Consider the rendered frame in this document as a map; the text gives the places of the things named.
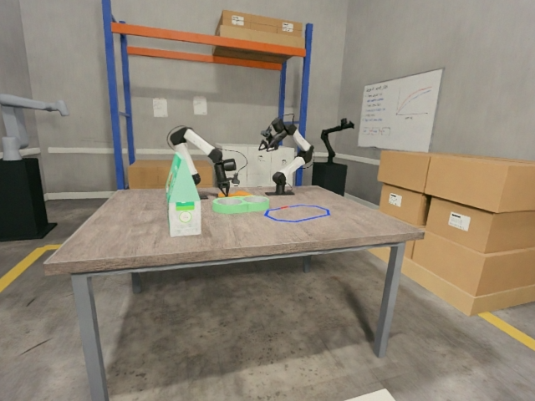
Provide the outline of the orange scoop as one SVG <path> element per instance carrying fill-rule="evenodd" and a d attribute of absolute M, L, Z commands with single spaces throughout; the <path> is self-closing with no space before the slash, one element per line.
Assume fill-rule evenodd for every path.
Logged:
<path fill-rule="evenodd" d="M 251 194 L 245 192 L 245 191 L 237 191 L 236 193 L 234 194 L 228 194 L 228 197 L 233 197 L 233 196 L 249 196 Z M 225 197 L 223 193 L 219 193 L 218 197 Z"/>

